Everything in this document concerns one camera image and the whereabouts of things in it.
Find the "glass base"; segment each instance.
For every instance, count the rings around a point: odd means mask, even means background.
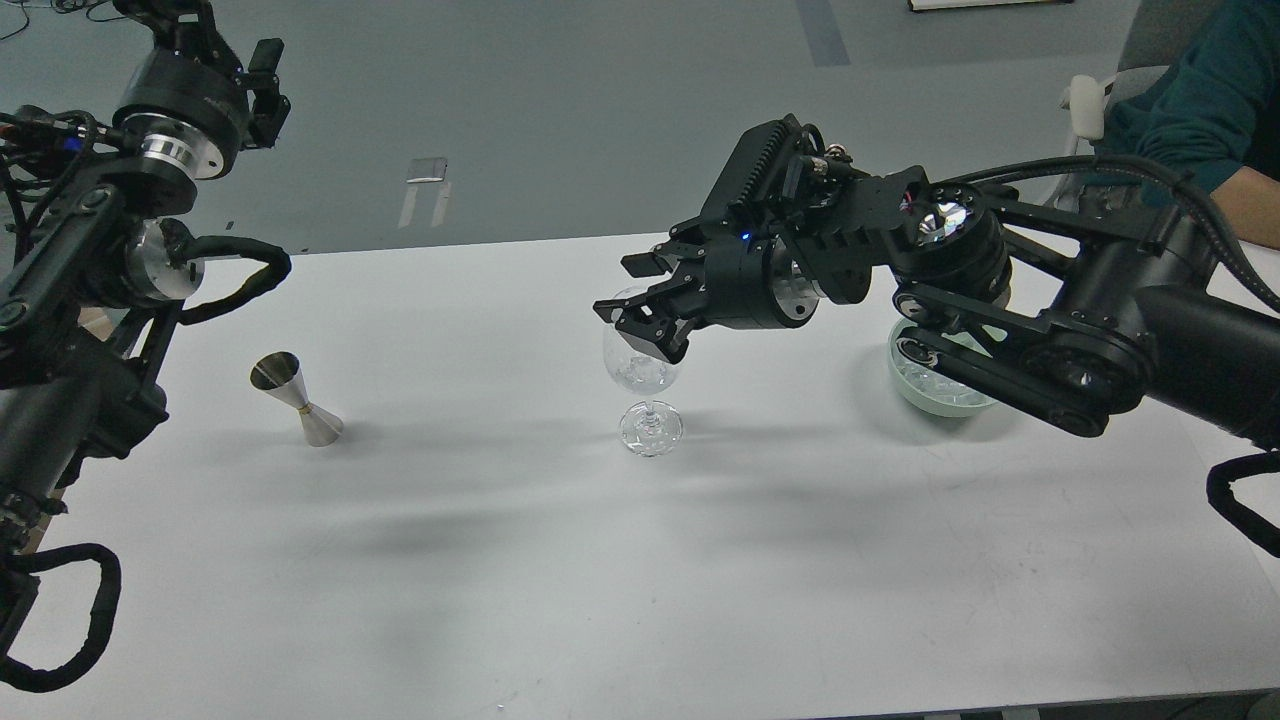
[[[618,423],[618,439],[627,450],[644,457],[671,452],[684,436],[685,423],[680,413],[658,400],[636,402]]]

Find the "gray floor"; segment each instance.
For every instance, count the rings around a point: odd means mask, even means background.
[[[284,38],[293,117],[201,186],[191,225],[293,252],[655,232],[695,214],[742,131],[786,113],[877,173],[1056,155],[1062,88],[1114,72],[1137,5],[215,0],[242,58]],[[0,35],[20,20],[0,5]],[[32,10],[0,42],[0,104],[109,118],[148,47],[136,23]],[[404,213],[408,164],[433,156],[451,183],[434,225],[438,184]]]

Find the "sleeve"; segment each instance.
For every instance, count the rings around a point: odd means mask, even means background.
[[[1137,154],[1212,192],[1243,165],[1280,83],[1280,0],[1226,0],[1175,67]]]

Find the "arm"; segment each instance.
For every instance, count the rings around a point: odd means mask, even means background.
[[[1210,197],[1240,240],[1280,250],[1280,182],[1242,167]]]
[[[1277,87],[1280,0],[1228,0],[1147,96],[1115,108],[1108,141],[1192,173],[1238,234],[1277,247],[1280,183],[1244,165]],[[1169,201],[1153,190],[1143,197]]]

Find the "metal jigger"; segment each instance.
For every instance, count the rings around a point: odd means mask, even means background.
[[[332,445],[342,434],[342,419],[307,400],[302,365],[292,352],[273,352],[253,365],[248,382],[298,411],[302,434],[311,447]]]

